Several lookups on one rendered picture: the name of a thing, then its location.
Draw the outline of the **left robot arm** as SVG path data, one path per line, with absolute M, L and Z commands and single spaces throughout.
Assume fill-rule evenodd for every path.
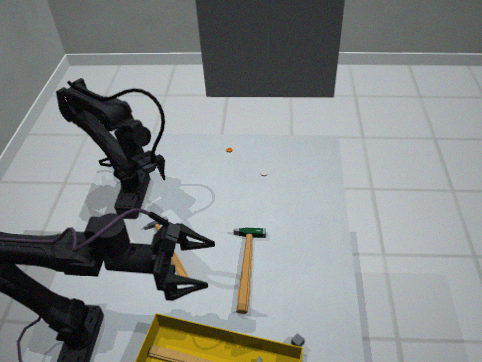
M 134 120 L 129 104 L 118 98 L 100 101 L 73 87 L 68 89 L 63 87 L 56 91 L 56 95 L 59 110 L 64 119 L 67 122 L 73 121 L 74 125 L 84 130 L 113 165 L 113 175 L 121 182 L 114 208 L 116 210 L 136 208 L 147 173 L 153 172 L 157 167 L 154 162 L 142 168 L 139 166 L 144 172 L 137 167 L 126 173 L 138 193 L 136 195 L 118 176 L 118 173 L 123 171 L 121 164 L 127 162 L 121 148 L 148 145 L 151 140 L 150 130 L 144 127 L 140 120 Z M 95 114 L 97 119 L 92 114 Z M 114 130 L 117 139 L 109 132 Z

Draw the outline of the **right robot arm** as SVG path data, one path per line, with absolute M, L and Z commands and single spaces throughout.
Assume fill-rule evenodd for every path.
M 85 231 L 76 231 L 77 247 L 119 216 L 109 213 L 90 217 Z M 56 340 L 64 343 L 57 362 L 85 362 L 101 313 L 100 306 L 84 305 L 82 300 L 58 295 L 16 264 L 45 267 L 65 275 L 98 277 L 104 261 L 108 271 L 131 272 L 129 254 L 135 254 L 135 243 L 130 244 L 124 219 L 77 252 L 72 251 L 72 231 L 55 243 L 35 241 L 54 240 L 59 236 L 0 232 L 0 292 L 34 311 L 49 328 L 59 333 Z

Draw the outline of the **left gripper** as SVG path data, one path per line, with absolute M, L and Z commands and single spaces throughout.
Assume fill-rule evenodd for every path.
M 144 152 L 143 148 L 141 146 L 134 146 L 134 148 L 131 148 L 131 147 L 126 147 L 126 148 L 121 148 L 127 161 L 128 162 L 125 162 L 123 164 L 121 164 L 121 168 L 123 169 L 123 171 L 121 171 L 120 173 L 118 173 L 118 176 L 129 186 L 133 189 L 133 191 L 136 193 L 136 195 L 138 195 L 131 179 L 127 176 L 126 173 L 129 173 L 129 171 L 139 167 L 138 164 L 142 167 L 150 164 L 150 152 L 151 151 L 147 151 Z M 145 153 L 145 154 L 144 154 Z M 156 158 L 157 157 L 157 158 Z M 131 159 L 130 159 L 131 158 Z M 133 160 L 132 160 L 133 159 Z M 132 161 L 131 161 L 132 160 Z M 134 162 L 133 162 L 134 161 Z M 133 163 L 132 163 L 133 162 Z M 132 164 L 131 164 L 132 163 Z M 137 164 L 138 163 L 138 164 Z M 164 173 L 164 170 L 165 170 L 165 159 L 163 156 L 161 155 L 155 155 L 155 163 L 156 163 L 156 166 L 158 168 L 158 171 L 160 173 L 160 175 L 162 176 L 163 180 L 165 181 L 165 173 Z M 158 165 L 158 163 L 160 163 L 160 167 Z M 161 172 L 161 170 L 162 172 Z

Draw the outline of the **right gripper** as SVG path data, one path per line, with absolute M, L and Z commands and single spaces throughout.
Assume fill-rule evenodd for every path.
M 177 244 L 180 244 L 182 251 L 215 247 L 213 240 L 196 233 L 184 224 L 176 223 L 176 225 L 180 226 Z M 171 265 L 171 257 L 173 257 L 176 244 L 169 251 L 158 247 L 164 240 L 166 228 L 167 226 L 165 225 L 161 226 L 157 233 L 154 234 L 151 244 L 135 243 L 133 245 L 133 250 L 136 251 L 135 254 L 129 254 L 129 270 L 132 273 L 153 274 L 157 290 L 164 291 L 167 301 L 174 301 L 189 293 L 208 288 L 208 283 L 175 275 L 176 269 L 175 265 Z M 204 243 L 189 241 L 186 236 Z M 177 285 L 190 285 L 190 287 L 177 288 Z

